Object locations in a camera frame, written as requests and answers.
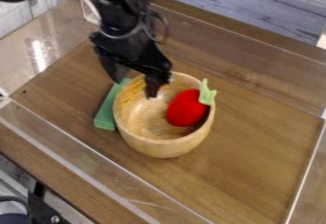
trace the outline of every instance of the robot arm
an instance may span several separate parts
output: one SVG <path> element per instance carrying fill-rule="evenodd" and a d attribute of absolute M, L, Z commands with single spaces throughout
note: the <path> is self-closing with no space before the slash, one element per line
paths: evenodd
<path fill-rule="evenodd" d="M 19 2 L 23 0 L 0 0 Z M 146 95 L 155 97 L 171 77 L 173 64 L 157 48 L 150 0 L 91 0 L 100 14 L 100 30 L 91 34 L 95 52 L 112 80 L 128 69 L 146 75 Z"/>

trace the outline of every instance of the strawberry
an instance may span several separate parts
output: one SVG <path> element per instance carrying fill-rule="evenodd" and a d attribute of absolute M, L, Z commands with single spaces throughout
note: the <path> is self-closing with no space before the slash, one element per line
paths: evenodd
<path fill-rule="evenodd" d="M 201 90 L 191 89 L 181 92 L 174 98 L 169 110 L 167 120 L 178 127 L 198 124 L 205 118 L 209 105 L 214 103 L 217 91 L 210 91 L 207 81 L 203 81 Z"/>

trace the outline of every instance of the bowl rim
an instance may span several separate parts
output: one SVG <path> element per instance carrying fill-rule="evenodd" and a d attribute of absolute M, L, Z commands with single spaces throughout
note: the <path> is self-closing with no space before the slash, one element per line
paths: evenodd
<path fill-rule="evenodd" d="M 187 76 L 189 78 L 191 78 L 193 80 L 195 80 L 199 84 L 202 83 L 202 81 L 197 77 L 191 76 L 190 74 L 186 74 L 186 73 L 182 73 L 182 72 L 178 72 L 178 71 L 173 71 L 173 74 L 182 75 L 182 76 Z M 126 90 L 127 86 L 132 82 L 138 81 L 142 78 L 145 78 L 145 75 L 143 74 L 141 74 L 136 77 L 134 77 L 131 79 L 131 81 L 127 83 L 127 85 L 120 89 L 120 91 L 119 91 L 119 93 L 116 95 L 116 99 L 115 99 L 115 102 L 114 102 L 114 116 L 115 116 L 118 128 L 119 129 L 123 129 L 123 131 L 130 136 L 132 136 L 134 138 L 136 138 L 138 140 L 142 140 L 143 142 L 147 142 L 147 143 L 151 143 L 151 144 L 169 144 L 169 143 L 174 143 L 175 144 L 175 143 L 183 143 L 185 140 L 187 140 L 189 137 L 193 137 L 195 133 L 201 133 L 201 131 L 205 129 L 205 124 L 207 124 L 209 121 L 213 122 L 214 115 L 215 115 L 215 100 L 214 100 L 214 104 L 210 106 L 209 117 L 207 117 L 206 121 L 203 122 L 203 124 L 201 125 L 201 127 L 194 132 L 191 132 L 190 134 L 187 134 L 183 137 L 178 137 L 178 138 L 173 138 L 173 139 L 153 139 L 153 138 L 143 137 L 142 135 L 139 135 L 138 133 L 132 132 L 131 130 L 127 130 L 126 127 L 122 126 L 120 119 L 116 117 L 116 101 L 118 101 L 118 97 L 122 95 L 123 90 Z"/>

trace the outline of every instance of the wooden bowl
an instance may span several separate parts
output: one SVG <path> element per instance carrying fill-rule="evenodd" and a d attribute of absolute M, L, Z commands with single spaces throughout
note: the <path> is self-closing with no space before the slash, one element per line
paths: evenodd
<path fill-rule="evenodd" d="M 145 76 L 134 78 L 115 99 L 114 114 L 122 137 L 141 153 L 157 157 L 178 157 L 203 142 L 214 121 L 215 104 L 203 122 L 191 127 L 175 127 L 166 119 L 171 100 L 187 89 L 198 89 L 202 82 L 193 76 L 174 72 L 174 81 L 161 88 L 157 98 L 145 95 Z"/>

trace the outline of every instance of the red strawberry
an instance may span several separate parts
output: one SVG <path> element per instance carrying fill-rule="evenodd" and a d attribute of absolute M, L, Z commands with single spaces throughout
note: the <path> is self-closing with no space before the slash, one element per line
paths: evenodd
<path fill-rule="evenodd" d="M 209 106 L 199 102 L 199 97 L 199 90 L 187 90 L 177 95 L 167 110 L 167 119 L 174 126 L 187 127 L 203 119 Z"/>

